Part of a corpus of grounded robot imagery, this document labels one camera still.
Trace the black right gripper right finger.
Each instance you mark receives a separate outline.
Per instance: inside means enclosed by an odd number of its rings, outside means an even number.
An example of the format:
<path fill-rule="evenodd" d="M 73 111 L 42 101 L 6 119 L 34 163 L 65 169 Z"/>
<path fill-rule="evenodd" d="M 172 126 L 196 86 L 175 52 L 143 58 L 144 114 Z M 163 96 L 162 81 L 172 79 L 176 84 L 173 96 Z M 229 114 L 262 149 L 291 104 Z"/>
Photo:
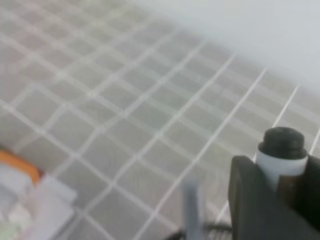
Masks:
<path fill-rule="evenodd" d="M 320 159 L 309 155 L 301 175 L 281 176 L 276 194 L 312 227 L 319 229 Z"/>

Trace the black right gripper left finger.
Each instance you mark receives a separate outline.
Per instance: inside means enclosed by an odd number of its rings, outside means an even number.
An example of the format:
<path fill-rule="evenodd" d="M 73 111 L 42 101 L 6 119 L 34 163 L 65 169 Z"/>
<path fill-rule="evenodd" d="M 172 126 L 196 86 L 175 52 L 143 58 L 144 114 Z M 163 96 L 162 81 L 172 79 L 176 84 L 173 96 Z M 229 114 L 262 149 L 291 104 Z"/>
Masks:
<path fill-rule="evenodd" d="M 246 156 L 231 161 L 228 201 L 234 240 L 318 240 L 315 229 L 276 197 Z"/>

